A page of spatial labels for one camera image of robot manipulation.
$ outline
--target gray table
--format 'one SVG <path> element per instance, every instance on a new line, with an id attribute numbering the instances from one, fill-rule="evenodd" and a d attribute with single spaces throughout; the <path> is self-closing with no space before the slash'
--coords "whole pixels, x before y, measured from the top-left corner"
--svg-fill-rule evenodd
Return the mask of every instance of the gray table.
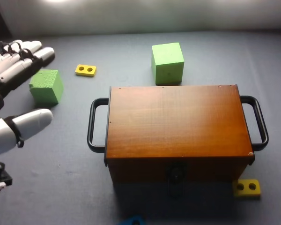
<path id="1" fill-rule="evenodd" d="M 0 225 L 113 225 L 142 215 L 147 224 L 281 224 L 281 33 L 192 32 L 41 38 L 56 51 L 64 93 L 54 120 L 22 149 L 0 154 L 14 184 L 0 193 Z M 115 185 L 103 155 L 86 142 L 89 108 L 110 86 L 154 86 L 151 46 L 179 42 L 182 85 L 238 84 L 256 97 L 269 132 L 268 146 L 242 178 L 258 179 L 259 201 L 234 201 L 230 185 L 187 184 L 181 199 L 164 184 Z M 94 78 L 77 64 L 97 66 Z M 28 83 L 5 99 L 0 116 L 34 107 Z M 244 105 L 253 142 L 260 141 L 252 109 Z M 103 144 L 107 107 L 98 108 L 95 143 Z"/>

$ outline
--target blue object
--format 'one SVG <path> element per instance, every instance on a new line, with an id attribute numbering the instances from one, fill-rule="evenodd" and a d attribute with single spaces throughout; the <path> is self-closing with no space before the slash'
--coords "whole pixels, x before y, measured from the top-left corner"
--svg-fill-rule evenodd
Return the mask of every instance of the blue object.
<path id="1" fill-rule="evenodd" d="M 145 225 L 145 222 L 140 216 L 135 216 L 119 223 L 118 225 Z"/>

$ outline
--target green foam block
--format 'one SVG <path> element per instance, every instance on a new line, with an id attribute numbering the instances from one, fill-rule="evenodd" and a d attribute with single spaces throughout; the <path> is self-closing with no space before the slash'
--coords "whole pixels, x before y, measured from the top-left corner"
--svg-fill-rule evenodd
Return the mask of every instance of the green foam block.
<path id="1" fill-rule="evenodd" d="M 30 92 L 38 106 L 54 106 L 61 99 L 63 85 L 58 70 L 41 69 L 29 83 Z"/>
<path id="2" fill-rule="evenodd" d="M 179 84 L 184 59 L 179 43 L 152 46 L 152 72 L 156 85 Z"/>

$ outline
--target yellow block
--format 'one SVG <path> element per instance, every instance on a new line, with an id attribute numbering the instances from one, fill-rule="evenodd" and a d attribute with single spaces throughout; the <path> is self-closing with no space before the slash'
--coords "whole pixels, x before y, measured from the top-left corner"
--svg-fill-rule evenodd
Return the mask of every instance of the yellow block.
<path id="1" fill-rule="evenodd" d="M 236 180 L 232 183 L 234 197 L 260 197 L 258 180 Z"/>
<path id="2" fill-rule="evenodd" d="M 79 64 L 75 70 L 75 73 L 78 76 L 95 76 L 96 67 Z"/>

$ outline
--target white robotic hand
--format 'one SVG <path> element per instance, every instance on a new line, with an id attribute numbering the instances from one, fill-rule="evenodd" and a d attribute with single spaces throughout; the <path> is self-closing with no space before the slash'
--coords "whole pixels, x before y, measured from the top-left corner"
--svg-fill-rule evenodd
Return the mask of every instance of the white robotic hand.
<path id="1" fill-rule="evenodd" d="M 10 91 L 18 88 L 54 59 L 54 50 L 49 47 L 39 50 L 41 46 L 39 41 L 16 40 L 10 44 L 0 42 L 0 109 L 4 106 L 3 98 Z M 0 153 L 16 145 L 23 147 L 25 140 L 42 131 L 52 119 L 49 109 L 33 110 L 0 119 Z M 5 171 L 5 164 L 0 162 L 0 190 L 11 184 L 12 178 Z"/>

